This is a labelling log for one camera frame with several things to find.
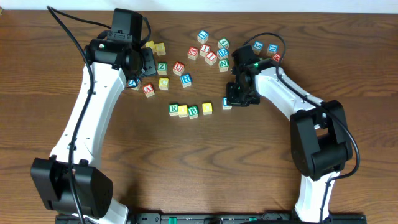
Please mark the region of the blue T letter block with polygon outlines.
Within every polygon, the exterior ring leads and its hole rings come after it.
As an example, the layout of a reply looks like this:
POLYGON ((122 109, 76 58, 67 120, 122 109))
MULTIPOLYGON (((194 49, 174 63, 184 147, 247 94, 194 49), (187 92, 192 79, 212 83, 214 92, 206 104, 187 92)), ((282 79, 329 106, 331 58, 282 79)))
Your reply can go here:
POLYGON ((224 110, 230 110, 231 108, 232 108, 232 106, 228 104, 227 98, 223 97, 223 109, 224 110))

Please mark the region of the green B letter block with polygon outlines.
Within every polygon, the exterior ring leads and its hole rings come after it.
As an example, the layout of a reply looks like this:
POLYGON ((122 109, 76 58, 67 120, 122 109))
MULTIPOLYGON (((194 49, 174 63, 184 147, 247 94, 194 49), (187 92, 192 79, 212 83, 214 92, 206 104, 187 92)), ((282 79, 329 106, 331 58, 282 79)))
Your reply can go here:
POLYGON ((188 107, 188 117, 195 119, 199 116, 198 108, 196 105, 188 107))

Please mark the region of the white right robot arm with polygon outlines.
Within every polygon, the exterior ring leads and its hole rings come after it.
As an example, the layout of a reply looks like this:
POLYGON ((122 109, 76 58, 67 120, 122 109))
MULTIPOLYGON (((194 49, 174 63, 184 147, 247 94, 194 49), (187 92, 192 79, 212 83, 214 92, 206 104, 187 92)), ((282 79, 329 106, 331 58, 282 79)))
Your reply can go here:
POLYGON ((264 97, 290 121, 291 155, 302 175, 295 214, 303 222, 325 221, 335 179, 353 156, 341 103, 307 93, 275 60, 259 58, 248 45, 232 59, 236 80, 226 86, 227 104, 257 105, 264 97))

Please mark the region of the green R letter block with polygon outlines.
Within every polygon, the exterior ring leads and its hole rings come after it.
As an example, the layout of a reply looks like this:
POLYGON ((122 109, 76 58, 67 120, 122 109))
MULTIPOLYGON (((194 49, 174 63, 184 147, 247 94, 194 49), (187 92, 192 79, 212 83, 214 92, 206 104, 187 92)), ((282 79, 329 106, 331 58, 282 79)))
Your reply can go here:
POLYGON ((169 115, 178 116, 178 104, 169 104, 169 115))

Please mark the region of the yellow O letter block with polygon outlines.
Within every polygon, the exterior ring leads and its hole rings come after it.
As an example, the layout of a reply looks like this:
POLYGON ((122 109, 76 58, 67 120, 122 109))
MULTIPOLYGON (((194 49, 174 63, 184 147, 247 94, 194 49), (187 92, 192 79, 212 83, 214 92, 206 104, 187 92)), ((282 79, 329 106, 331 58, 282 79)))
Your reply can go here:
POLYGON ((210 115, 213 113, 212 103, 203 103, 202 110, 204 115, 210 115))

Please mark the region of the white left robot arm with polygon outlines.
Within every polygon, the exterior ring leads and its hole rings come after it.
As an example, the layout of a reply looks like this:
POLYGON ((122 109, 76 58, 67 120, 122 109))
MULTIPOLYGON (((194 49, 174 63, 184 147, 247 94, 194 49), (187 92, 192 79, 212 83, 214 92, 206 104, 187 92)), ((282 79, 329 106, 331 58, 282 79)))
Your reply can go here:
POLYGON ((127 223, 127 206, 113 198, 113 183, 100 170, 104 136, 127 82, 156 73, 145 46, 141 14, 115 9, 106 30, 85 47, 80 92, 67 126, 46 159, 34 159, 30 175, 48 210, 64 222, 127 223))

